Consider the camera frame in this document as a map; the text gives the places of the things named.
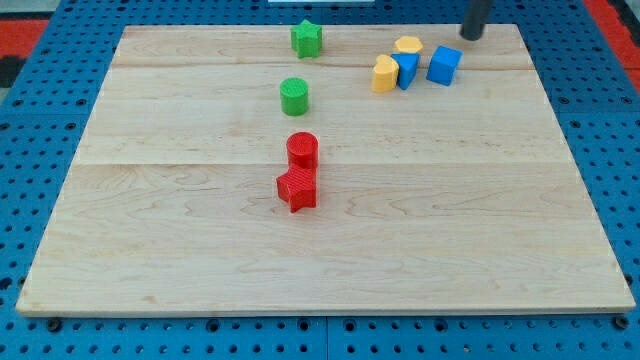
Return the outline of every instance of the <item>wood grain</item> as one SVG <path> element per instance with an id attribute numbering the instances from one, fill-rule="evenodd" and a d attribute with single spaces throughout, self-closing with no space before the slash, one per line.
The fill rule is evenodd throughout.
<path id="1" fill-rule="evenodd" d="M 369 91 L 401 35 L 452 87 Z M 621 312 L 635 303 L 513 25 L 129 27 L 17 304 L 27 316 Z M 423 66 L 428 63 L 424 56 Z M 298 75 L 311 108 L 288 118 Z M 419 74 L 424 76 L 424 69 Z M 275 192 L 320 141 L 318 207 Z"/>

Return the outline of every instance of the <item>blue cube block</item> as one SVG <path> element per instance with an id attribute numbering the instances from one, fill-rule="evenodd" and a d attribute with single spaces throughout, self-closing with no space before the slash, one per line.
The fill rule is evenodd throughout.
<path id="1" fill-rule="evenodd" d="M 398 86 L 402 90 L 407 90 L 418 71 L 420 54 L 391 54 L 391 57 L 400 67 L 398 71 Z"/>
<path id="2" fill-rule="evenodd" d="M 451 85 L 453 74 L 462 58 L 462 51 L 446 46 L 438 46 L 429 63 L 427 80 L 445 86 Z"/>

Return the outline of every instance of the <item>yellow block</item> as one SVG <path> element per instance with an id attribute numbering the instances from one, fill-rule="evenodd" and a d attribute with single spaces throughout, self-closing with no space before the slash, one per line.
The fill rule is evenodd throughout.
<path id="1" fill-rule="evenodd" d="M 419 53 L 422 49 L 422 42 L 415 36 L 403 36 L 393 44 L 393 51 L 397 53 Z"/>
<path id="2" fill-rule="evenodd" d="M 373 67 L 371 90 L 374 92 L 387 92 L 396 87 L 398 81 L 398 63 L 389 55 L 379 55 L 376 58 L 376 66 Z"/>

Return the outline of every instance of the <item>green block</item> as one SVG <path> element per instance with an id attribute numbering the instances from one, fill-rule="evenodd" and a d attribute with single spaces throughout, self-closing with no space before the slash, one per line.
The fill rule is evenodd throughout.
<path id="1" fill-rule="evenodd" d="M 298 58 L 318 57 L 322 49 L 322 26 L 302 20 L 299 25 L 291 27 L 291 48 L 298 53 Z"/>
<path id="2" fill-rule="evenodd" d="M 282 112 L 299 116 L 309 109 L 309 86 L 300 78 L 288 78 L 280 83 Z"/>

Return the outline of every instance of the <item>blue pegboard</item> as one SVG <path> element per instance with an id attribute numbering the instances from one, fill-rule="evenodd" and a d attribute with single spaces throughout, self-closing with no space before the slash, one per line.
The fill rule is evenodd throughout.
<path id="1" fill-rule="evenodd" d="M 459 23 L 466 0 L 268 7 L 64 0 L 0 108 L 0 359 L 640 359 L 640 312 L 572 317 L 25 319 L 20 285 L 127 24 Z M 496 0 L 517 23 L 631 290 L 640 297 L 640 97 L 582 3 Z"/>

